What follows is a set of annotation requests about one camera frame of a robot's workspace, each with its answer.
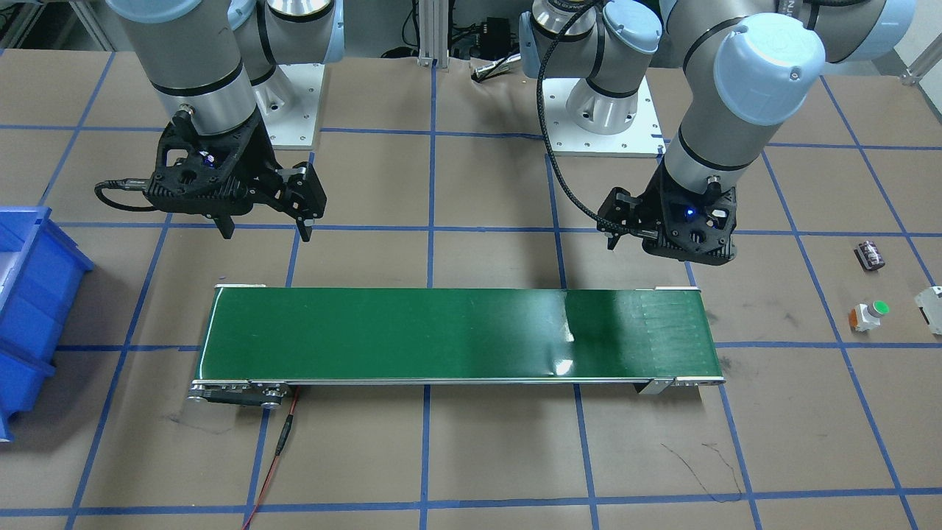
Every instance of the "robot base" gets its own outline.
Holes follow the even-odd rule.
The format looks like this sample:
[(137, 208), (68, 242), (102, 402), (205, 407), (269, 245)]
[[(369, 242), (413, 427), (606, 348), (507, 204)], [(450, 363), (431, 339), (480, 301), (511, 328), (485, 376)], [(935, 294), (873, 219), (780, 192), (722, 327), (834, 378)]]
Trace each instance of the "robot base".
[(290, 107), (265, 114), (265, 128), (275, 149), (310, 151), (320, 127), (320, 95), (323, 64), (289, 64), (281, 67), (291, 82), (297, 101)]
[(567, 157), (653, 158), (664, 153), (658, 115), (651, 102), (647, 78), (638, 87), (638, 112), (627, 131), (606, 136), (591, 133), (573, 122), (566, 111), (566, 100), (578, 79), (544, 81), (546, 129), (553, 151)]

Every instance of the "blue bin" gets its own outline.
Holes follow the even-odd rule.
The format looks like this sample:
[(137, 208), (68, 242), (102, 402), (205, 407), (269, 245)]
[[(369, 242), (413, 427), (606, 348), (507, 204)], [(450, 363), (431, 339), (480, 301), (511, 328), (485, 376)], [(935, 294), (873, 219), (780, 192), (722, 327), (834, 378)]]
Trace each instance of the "blue bin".
[(47, 207), (0, 207), (0, 441), (31, 410), (91, 261), (49, 220)]

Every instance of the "tiled floor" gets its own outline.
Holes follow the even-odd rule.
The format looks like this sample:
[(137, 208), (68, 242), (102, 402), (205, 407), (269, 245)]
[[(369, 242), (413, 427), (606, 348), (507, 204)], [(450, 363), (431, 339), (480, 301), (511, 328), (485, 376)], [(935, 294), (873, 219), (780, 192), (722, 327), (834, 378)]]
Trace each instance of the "tiled floor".
[[(683, 75), (649, 75), (667, 135)], [(253, 528), (942, 528), (942, 340), (912, 296), (942, 277), (942, 126), (893, 78), (827, 77), (739, 187), (721, 268), (615, 252), (546, 168), (534, 84), (455, 61), (330, 66), (310, 243), (258, 208), (225, 241), (91, 185), (150, 172), (166, 117), (127, 54), (0, 56), (0, 204), (42, 204), (97, 268), (35, 410), (0, 446), (0, 528), (237, 528), (284, 411), (183, 396), (212, 286), (704, 292), (728, 383), (307, 389)], [(284, 152), (293, 164), (306, 155)], [(654, 160), (562, 159), (596, 206)], [(861, 271), (874, 239), (887, 265)], [(851, 305), (881, 297), (882, 328)]]

